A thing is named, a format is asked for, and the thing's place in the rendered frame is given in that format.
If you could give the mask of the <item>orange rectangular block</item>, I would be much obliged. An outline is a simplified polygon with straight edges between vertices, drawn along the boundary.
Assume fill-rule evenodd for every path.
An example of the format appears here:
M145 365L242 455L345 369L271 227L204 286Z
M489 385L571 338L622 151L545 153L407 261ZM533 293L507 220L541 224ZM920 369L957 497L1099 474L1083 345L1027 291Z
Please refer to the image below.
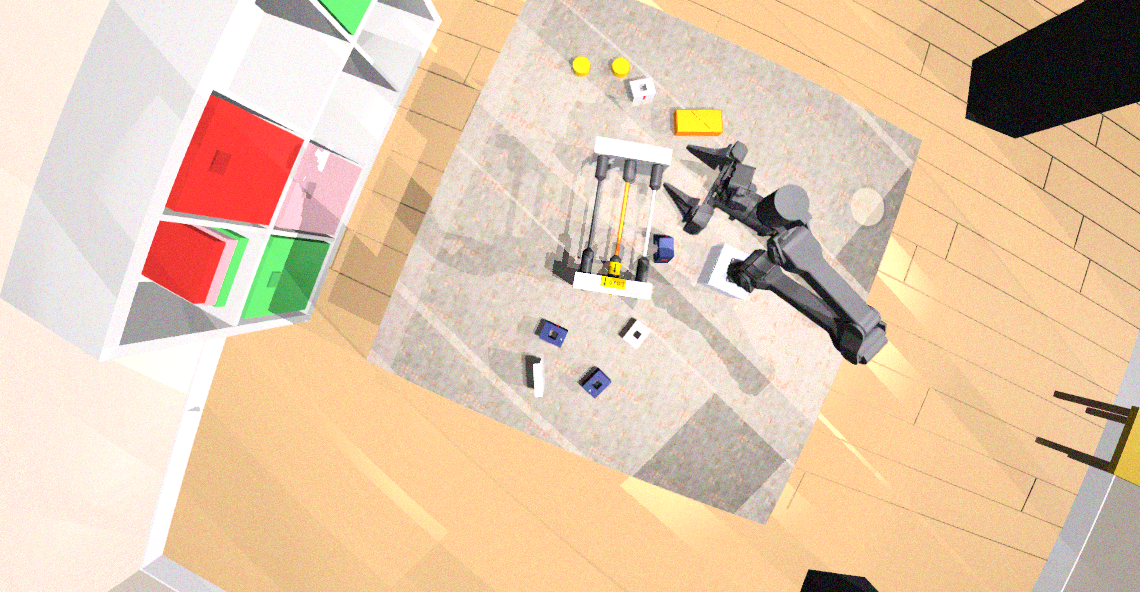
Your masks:
M675 136L719 136L723 132L720 110L676 110Z

